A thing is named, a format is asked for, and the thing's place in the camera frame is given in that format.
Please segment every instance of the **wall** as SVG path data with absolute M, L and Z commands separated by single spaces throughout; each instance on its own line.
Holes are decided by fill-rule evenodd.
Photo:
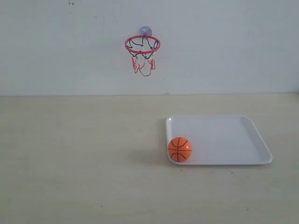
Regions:
M 297 0 L 2 0 L 0 95 L 299 91 Z M 161 42 L 148 78 L 124 41 Z

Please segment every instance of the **orange ball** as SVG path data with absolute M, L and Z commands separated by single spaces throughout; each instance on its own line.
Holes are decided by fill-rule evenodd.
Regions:
M 191 142 L 184 137 L 174 138 L 168 144 L 168 155 L 176 162 L 186 161 L 191 153 Z

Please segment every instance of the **plastic tray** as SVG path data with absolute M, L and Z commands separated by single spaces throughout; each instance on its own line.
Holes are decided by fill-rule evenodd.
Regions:
M 185 137 L 192 155 L 177 165 L 249 165 L 272 162 L 272 154 L 253 121 L 245 116 L 172 116 L 166 119 L 168 143 Z

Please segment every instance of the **red rim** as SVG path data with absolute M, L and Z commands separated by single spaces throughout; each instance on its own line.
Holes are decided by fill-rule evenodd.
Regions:
M 149 39 L 153 39 L 153 40 L 155 40 L 155 41 L 158 41 L 158 46 L 157 46 L 155 49 L 153 49 L 153 50 L 149 50 L 149 51 L 138 51 L 138 50 L 132 50 L 132 49 L 127 45 L 127 43 L 128 43 L 130 40 L 133 40 L 133 39 L 136 39 L 136 38 L 143 38 L 143 37 L 147 37 L 147 38 L 149 38 Z M 132 52 L 132 53 L 135 53 L 135 54 L 144 54 L 144 55 L 145 55 L 145 54 L 150 54 L 150 53 L 153 53 L 153 52 L 159 50 L 159 49 L 160 49 L 160 46 L 161 46 L 161 42 L 160 42 L 157 38 L 155 38 L 154 36 L 147 36 L 147 35 L 132 36 L 132 37 L 130 37 L 129 39 L 127 39 L 126 42 L 125 42 L 125 47 L 126 47 L 126 49 L 127 49 L 128 51 Z

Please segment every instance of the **beige table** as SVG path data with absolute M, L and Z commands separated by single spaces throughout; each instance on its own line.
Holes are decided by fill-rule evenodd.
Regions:
M 180 167 L 165 118 L 243 114 L 263 166 Z M 297 224 L 299 95 L 0 98 L 0 223 Z

